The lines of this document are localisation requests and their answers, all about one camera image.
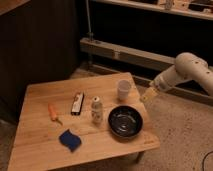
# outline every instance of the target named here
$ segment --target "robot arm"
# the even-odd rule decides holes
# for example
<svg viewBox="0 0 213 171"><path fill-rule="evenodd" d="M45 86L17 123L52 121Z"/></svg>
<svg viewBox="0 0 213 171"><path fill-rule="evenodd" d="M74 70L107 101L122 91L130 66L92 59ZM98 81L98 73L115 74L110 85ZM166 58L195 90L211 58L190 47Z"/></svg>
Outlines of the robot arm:
<svg viewBox="0 0 213 171"><path fill-rule="evenodd" d="M141 100L146 101L150 96L157 95L158 91L168 91L190 80L196 81L213 96L213 72L208 68L207 62L192 53L181 53L176 57L173 66L154 78L150 83L151 88L141 96Z"/></svg>

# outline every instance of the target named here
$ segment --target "white bottle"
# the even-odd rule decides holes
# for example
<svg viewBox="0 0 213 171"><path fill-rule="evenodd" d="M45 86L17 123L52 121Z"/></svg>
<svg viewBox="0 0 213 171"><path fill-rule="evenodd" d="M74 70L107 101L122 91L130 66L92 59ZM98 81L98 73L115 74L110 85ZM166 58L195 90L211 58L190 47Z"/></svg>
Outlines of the white bottle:
<svg viewBox="0 0 213 171"><path fill-rule="evenodd" d="M99 97L94 97L92 99L92 120L94 123L99 124L103 120L103 105Z"/></svg>

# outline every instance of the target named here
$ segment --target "paper cup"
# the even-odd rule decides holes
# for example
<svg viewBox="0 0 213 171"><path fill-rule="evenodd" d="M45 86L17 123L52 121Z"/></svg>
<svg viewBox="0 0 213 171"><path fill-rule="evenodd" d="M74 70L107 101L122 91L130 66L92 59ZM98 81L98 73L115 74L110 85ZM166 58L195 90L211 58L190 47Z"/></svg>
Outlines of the paper cup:
<svg viewBox="0 0 213 171"><path fill-rule="evenodd" d="M131 83L128 80L120 80L117 85L117 95L119 100L125 100L130 92Z"/></svg>

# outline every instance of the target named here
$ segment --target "table surface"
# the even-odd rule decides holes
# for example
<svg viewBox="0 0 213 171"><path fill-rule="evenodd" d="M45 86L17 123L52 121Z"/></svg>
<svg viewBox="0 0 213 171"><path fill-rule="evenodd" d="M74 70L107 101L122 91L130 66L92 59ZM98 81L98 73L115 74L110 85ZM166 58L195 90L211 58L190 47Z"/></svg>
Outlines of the table surface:
<svg viewBox="0 0 213 171"><path fill-rule="evenodd" d="M127 79L132 84L128 98L117 100L116 83ZM70 114L74 96L84 92L80 116ZM91 101L99 96L103 103L103 122L92 123ZM48 103L54 104L63 126L49 118ZM117 139L108 126L110 111L119 105L136 108L143 117L142 131L130 141ZM69 129L82 144L74 152L59 142ZM139 92L130 73L29 85L20 115L8 170L50 170L101 159L142 152L160 146L150 118L139 101Z"/></svg>

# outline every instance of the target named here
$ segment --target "floor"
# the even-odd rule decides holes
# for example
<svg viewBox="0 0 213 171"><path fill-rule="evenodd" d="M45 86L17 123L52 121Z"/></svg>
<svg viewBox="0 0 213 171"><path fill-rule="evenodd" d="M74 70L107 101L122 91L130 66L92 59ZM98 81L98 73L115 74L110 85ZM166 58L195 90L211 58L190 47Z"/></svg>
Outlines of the floor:
<svg viewBox="0 0 213 171"><path fill-rule="evenodd" d="M77 69L71 76L97 75ZM138 85L140 93L145 88ZM161 146L145 152L139 164L136 154L101 160L58 171L200 171L206 153L213 150L213 107L161 93L145 107L152 119ZM6 171L16 127L0 122L0 170ZM205 162L205 170L213 168L213 154Z"/></svg>

